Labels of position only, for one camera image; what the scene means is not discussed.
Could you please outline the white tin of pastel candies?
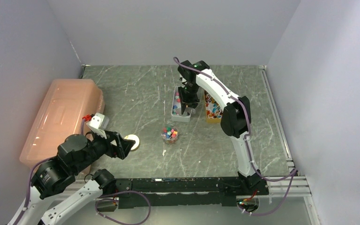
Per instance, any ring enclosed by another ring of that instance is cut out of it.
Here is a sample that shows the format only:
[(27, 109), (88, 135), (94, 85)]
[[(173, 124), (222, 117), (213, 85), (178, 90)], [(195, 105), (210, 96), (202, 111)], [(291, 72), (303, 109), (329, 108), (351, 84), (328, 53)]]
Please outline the white tin of pastel candies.
[(184, 113), (181, 112), (180, 94), (178, 86), (174, 88), (171, 118), (175, 122), (190, 122), (193, 109), (186, 108)]

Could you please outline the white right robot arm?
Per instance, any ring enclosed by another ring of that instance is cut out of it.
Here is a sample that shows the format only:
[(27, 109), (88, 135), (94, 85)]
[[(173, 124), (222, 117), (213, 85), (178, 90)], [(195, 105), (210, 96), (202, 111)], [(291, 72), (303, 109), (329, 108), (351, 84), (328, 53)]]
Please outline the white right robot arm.
[(188, 60), (180, 62), (177, 57), (173, 60), (178, 64), (178, 72), (183, 80), (178, 88), (181, 111), (184, 113), (188, 108), (198, 106), (199, 88), (214, 98), (222, 110), (220, 126), (231, 139), (237, 156), (240, 190), (246, 195), (254, 191), (261, 193), (267, 183), (261, 177), (250, 147), (249, 99), (240, 97), (226, 87), (203, 60), (194, 64)]

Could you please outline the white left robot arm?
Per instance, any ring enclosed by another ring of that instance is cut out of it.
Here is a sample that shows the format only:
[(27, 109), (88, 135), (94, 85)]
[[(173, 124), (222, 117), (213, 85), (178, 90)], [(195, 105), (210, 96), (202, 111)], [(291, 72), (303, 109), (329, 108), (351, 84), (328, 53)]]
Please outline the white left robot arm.
[(81, 189), (55, 206), (48, 207), (75, 182), (75, 177), (103, 155), (125, 159), (137, 145), (135, 140), (124, 139), (119, 133), (104, 131), (103, 136), (92, 133), (92, 139), (73, 134), (58, 146), (57, 155), (33, 166), (26, 196), (11, 225), (57, 225), (100, 196), (112, 196), (115, 177), (106, 169), (99, 169)]

